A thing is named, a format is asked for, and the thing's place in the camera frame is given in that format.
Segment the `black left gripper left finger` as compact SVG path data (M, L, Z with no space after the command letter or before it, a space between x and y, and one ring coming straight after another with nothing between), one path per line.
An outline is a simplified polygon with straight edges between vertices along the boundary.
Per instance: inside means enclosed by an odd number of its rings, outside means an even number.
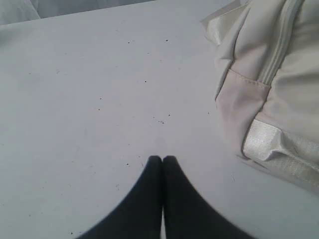
M150 156L121 203L79 238L159 239L162 205L162 160L159 156Z

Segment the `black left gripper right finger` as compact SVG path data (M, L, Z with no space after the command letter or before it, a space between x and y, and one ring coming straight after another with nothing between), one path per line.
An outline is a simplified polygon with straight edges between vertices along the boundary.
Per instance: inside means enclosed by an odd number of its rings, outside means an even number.
M251 239L215 211L195 190L176 157L162 162L164 225L167 239Z

